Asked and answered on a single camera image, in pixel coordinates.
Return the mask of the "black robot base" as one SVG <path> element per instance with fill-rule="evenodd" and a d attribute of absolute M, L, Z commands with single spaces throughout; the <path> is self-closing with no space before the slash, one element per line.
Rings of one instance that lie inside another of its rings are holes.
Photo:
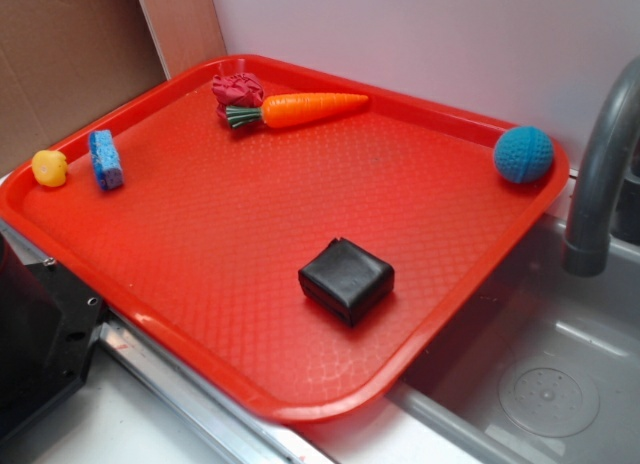
<path fill-rule="evenodd" d="M 1 240 L 1 442 L 86 382 L 106 306 L 61 264 L 23 263 Z"/>

